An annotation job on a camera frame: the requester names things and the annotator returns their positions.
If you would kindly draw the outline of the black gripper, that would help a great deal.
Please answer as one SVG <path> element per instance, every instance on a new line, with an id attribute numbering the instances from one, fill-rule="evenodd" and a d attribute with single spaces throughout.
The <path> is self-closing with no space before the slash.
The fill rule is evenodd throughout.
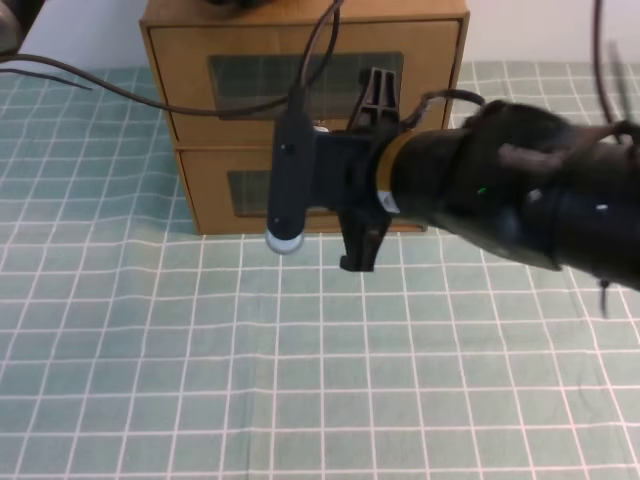
<path id="1" fill-rule="evenodd" d="M 349 131 L 315 133 L 315 166 L 310 206 L 338 213 L 345 254 L 340 268 L 373 272 L 377 255 L 400 213 L 389 187 L 377 185 L 377 170 L 389 134 L 353 133 L 399 126 L 396 74 L 363 69 L 360 94 L 349 119 Z"/>

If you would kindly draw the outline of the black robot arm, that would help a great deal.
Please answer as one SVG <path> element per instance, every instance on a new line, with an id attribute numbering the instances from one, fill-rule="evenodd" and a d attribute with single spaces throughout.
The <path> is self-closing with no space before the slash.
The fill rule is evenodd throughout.
<path id="1" fill-rule="evenodd" d="M 455 129 L 320 133 L 311 203 L 337 213 L 343 270 L 370 272 L 393 220 L 497 257 L 639 285 L 639 126 L 576 125 L 494 100 Z"/>

